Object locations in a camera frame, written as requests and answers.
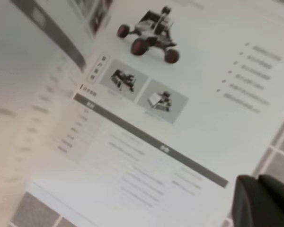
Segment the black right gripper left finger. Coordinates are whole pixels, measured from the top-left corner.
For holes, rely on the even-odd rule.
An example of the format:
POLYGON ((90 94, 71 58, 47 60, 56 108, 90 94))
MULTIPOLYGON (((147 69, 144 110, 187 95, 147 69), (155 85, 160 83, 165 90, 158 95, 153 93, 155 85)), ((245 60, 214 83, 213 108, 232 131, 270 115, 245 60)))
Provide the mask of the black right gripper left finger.
POLYGON ((249 175, 237 177, 231 208, 233 225, 235 227, 284 227, 284 214, 258 178, 249 175))

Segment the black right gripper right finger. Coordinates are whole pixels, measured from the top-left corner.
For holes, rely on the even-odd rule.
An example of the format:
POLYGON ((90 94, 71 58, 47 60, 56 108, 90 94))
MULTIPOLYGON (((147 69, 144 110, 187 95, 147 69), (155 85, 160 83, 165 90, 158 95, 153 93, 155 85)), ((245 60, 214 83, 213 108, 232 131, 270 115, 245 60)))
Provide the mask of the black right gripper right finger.
POLYGON ((284 214, 284 183, 270 175, 260 175, 258 180, 284 214))

